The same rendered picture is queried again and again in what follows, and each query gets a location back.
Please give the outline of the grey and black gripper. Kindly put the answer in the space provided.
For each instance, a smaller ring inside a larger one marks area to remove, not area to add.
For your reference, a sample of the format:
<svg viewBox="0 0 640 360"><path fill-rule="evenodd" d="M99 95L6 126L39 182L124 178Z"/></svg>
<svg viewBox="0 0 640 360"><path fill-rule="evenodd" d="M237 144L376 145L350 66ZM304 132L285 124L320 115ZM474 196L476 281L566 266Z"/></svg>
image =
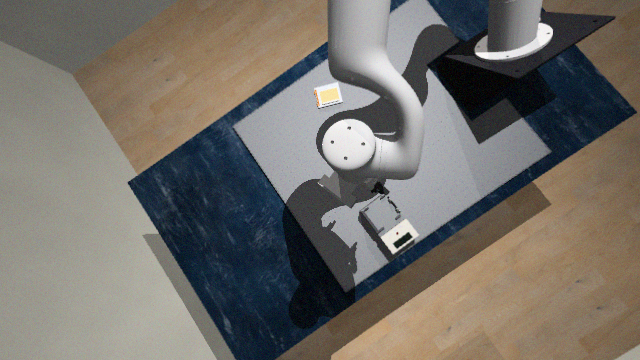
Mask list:
<svg viewBox="0 0 640 360"><path fill-rule="evenodd" d="M384 194L387 196L390 191L383 186L380 180L381 178L369 178L367 181L360 185L368 190L371 190L372 193L378 191L380 194Z"/></svg>

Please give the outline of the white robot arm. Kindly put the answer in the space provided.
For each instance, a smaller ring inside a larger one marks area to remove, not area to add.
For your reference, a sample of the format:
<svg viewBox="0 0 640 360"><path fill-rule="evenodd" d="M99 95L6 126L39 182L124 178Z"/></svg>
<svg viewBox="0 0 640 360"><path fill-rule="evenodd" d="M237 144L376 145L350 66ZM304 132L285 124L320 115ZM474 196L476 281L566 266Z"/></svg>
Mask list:
<svg viewBox="0 0 640 360"><path fill-rule="evenodd" d="M417 95L387 56L391 0L327 1L332 77L382 97L397 122L395 134L374 134L375 138L365 123L355 119L336 122L325 133L323 155L335 171L330 178L324 174L318 184L352 208L358 201L352 193L369 178L407 180L415 176L422 153L424 113ZM542 1L489 0L488 35L476 44L475 56L486 62L506 62L545 47L553 30L539 23Z"/></svg>

